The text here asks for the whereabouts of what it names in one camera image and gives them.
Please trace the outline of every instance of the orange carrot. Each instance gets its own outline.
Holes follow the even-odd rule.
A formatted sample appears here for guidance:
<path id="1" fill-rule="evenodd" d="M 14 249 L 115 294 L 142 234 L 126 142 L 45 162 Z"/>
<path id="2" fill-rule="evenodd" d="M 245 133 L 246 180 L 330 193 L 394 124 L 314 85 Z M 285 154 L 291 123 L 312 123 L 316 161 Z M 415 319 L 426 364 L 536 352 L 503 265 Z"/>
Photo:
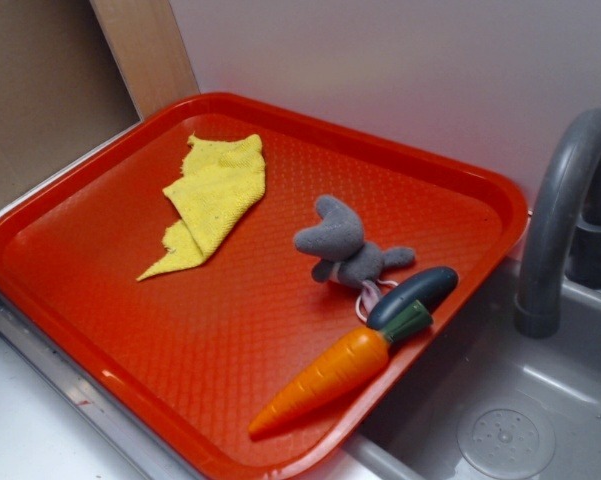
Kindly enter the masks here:
<path id="1" fill-rule="evenodd" d="M 389 347 L 431 325 L 418 301 L 381 330 L 358 327 L 344 335 L 284 387 L 249 425 L 257 437 L 350 392 L 377 375 L 389 362 Z"/>

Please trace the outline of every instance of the faucet spout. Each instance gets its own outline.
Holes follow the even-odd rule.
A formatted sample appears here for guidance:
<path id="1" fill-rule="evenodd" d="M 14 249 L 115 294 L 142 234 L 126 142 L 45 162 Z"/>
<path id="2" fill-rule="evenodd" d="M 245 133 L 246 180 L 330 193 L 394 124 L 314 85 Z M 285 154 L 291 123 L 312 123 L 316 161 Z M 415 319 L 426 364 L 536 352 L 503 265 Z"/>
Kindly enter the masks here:
<path id="1" fill-rule="evenodd" d="M 571 123 L 542 181 L 515 299 L 515 325 L 523 335 L 542 338 L 558 330 L 562 280 L 579 222 L 601 226 L 601 109 Z"/>

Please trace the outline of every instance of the sink drain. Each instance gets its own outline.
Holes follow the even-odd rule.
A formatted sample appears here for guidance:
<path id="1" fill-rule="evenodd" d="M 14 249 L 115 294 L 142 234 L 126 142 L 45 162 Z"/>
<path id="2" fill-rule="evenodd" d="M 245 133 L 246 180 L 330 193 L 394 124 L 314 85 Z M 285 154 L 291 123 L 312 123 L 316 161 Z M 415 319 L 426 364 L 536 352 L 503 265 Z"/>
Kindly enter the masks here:
<path id="1" fill-rule="evenodd" d="M 501 480 L 521 480 L 542 471 L 555 451 L 555 435 L 530 402 L 493 398 L 474 405 L 458 425 L 458 445 L 477 470 Z"/>

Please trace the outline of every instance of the plush toy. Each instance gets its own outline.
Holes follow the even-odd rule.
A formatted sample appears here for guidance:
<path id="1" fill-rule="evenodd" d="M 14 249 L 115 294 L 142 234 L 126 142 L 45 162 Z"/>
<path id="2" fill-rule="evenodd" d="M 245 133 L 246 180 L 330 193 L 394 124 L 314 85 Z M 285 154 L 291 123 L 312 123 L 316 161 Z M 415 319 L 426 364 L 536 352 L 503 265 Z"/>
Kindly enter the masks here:
<path id="1" fill-rule="evenodd" d="M 413 263 L 413 249 L 394 247 L 383 252 L 375 243 L 365 241 L 360 217 L 331 195 L 318 198 L 316 212 L 322 222 L 294 237 L 298 251 L 320 258 L 311 276 L 316 282 L 332 280 L 360 290 L 365 309 L 370 312 L 382 298 L 376 284 L 382 272 Z"/>

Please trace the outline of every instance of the gray faucet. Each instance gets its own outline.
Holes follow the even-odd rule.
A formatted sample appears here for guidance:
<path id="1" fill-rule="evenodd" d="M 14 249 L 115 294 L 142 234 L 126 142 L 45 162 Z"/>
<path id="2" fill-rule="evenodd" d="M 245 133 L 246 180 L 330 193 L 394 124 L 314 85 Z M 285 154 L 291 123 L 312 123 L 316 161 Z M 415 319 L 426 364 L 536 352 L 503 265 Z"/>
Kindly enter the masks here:
<path id="1" fill-rule="evenodd" d="M 601 109 L 571 123 L 540 187 L 515 300 L 515 325 L 523 335 L 557 332 L 565 273 L 601 288 Z"/>

